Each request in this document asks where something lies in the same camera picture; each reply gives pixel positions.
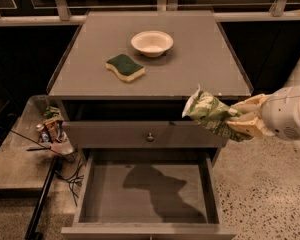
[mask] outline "drawer knob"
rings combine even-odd
[[[147,136],[147,141],[148,141],[148,142],[152,142],[152,141],[154,141],[154,137],[153,137],[153,135],[152,135],[152,133],[151,133],[151,132],[149,132],[149,133],[148,133],[148,136]]]

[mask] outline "open drawer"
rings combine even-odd
[[[232,239],[204,149],[94,149],[67,239]]]

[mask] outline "floor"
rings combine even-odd
[[[40,186],[49,159],[11,148],[11,138],[0,150],[0,187]],[[64,167],[64,176],[73,173],[77,161]],[[230,141],[214,176],[223,223],[237,232],[234,240],[300,240],[300,142]],[[35,204],[31,198],[0,200],[0,239],[24,239]],[[71,226],[75,207],[68,184],[55,179],[37,231],[47,240],[64,239],[61,228]]]

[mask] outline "drawer front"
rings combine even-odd
[[[234,231],[221,224],[207,156],[197,165],[193,161],[184,165],[158,165],[158,161],[153,161],[148,165],[129,163],[128,167],[122,162],[121,167],[99,164],[98,152],[102,151],[95,152],[85,169],[73,226],[62,228],[66,239],[230,240],[235,237]],[[196,172],[188,170],[189,166],[197,166]],[[179,202],[181,206],[165,207]],[[205,219],[199,221],[193,209],[202,212]],[[171,212],[174,222],[169,221]],[[193,216],[193,222],[185,222],[189,216]]]
[[[73,145],[80,148],[223,147],[226,140],[194,122],[65,122]]]

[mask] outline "gray tabletop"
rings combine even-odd
[[[170,34],[173,47],[147,58],[131,38],[146,30]],[[107,70],[108,59],[129,55],[145,75],[125,83]],[[63,99],[188,97],[201,86],[216,96],[251,90],[209,11],[90,12],[49,93]]]

